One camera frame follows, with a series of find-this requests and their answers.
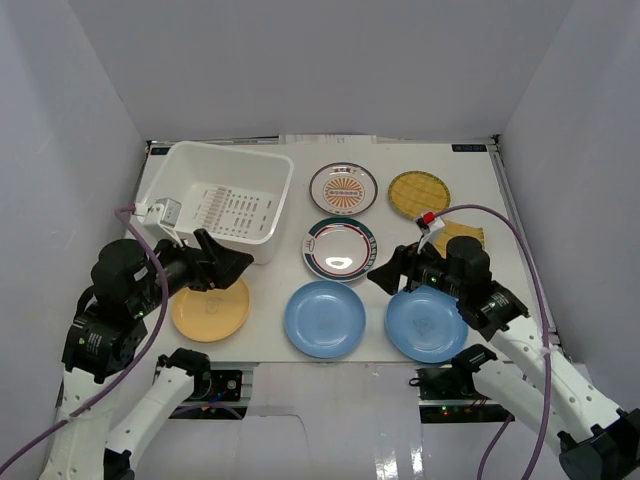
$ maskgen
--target basket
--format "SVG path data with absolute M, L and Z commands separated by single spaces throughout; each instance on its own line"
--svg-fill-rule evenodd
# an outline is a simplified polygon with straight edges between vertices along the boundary
M 179 142 L 167 153 L 143 203 L 177 200 L 180 238 L 197 244 L 193 231 L 205 228 L 222 245 L 265 264 L 283 230 L 292 174 L 293 162 L 284 155 Z

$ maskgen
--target white plate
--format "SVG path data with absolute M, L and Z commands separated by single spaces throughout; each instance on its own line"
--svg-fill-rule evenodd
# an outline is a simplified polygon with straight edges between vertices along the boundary
M 365 168 L 354 163 L 332 163 L 318 170 L 309 184 L 313 202 L 332 215 L 356 215 L 373 205 L 378 184 Z
M 378 244 L 371 231 L 351 218 L 326 218 L 302 242 L 302 256 L 319 277 L 350 282 L 373 266 Z

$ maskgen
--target white wall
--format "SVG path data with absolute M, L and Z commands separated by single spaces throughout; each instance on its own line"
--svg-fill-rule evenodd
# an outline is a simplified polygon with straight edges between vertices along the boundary
M 640 2 L 577 0 L 504 134 L 518 210 L 569 352 L 640 406 Z
M 48 428 L 75 303 L 140 136 L 65 0 L 0 2 L 0 463 Z M 43 449 L 3 480 L 36 478 Z
M 70 0 L 143 138 L 502 132 L 573 0 Z

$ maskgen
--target plate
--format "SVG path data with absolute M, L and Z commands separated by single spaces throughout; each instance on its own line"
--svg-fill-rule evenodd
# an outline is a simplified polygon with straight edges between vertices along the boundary
M 358 346 L 366 326 L 360 297 L 328 280 L 299 288 L 289 300 L 284 329 L 300 351 L 316 358 L 346 355 Z
M 469 333 L 455 298 L 426 286 L 394 295 L 385 326 L 396 348 L 420 363 L 451 360 L 460 353 Z
M 355 163 L 332 163 L 311 178 L 313 202 L 331 215 L 349 216 L 364 212 L 378 196 L 373 175 Z
M 427 172 L 404 172 L 391 181 L 387 192 L 393 209 L 409 220 L 425 210 L 439 212 L 451 203 L 447 185 Z
M 194 292 L 180 290 L 173 302 L 173 323 L 185 337 L 196 342 L 215 342 L 228 337 L 249 314 L 249 289 L 242 278 L 226 290 Z
M 352 218 L 326 218 L 302 242 L 302 256 L 319 277 L 350 282 L 373 266 L 378 244 L 371 231 Z

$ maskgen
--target blue plate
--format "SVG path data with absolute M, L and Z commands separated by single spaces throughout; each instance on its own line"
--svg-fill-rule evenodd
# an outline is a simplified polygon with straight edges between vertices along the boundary
M 420 363 L 451 360 L 469 332 L 455 298 L 430 287 L 395 295 L 387 307 L 385 326 L 396 348 Z
M 289 340 L 316 358 L 335 358 L 356 348 L 366 315 L 360 297 L 346 285 L 328 280 L 308 283 L 293 294 L 284 314 Z

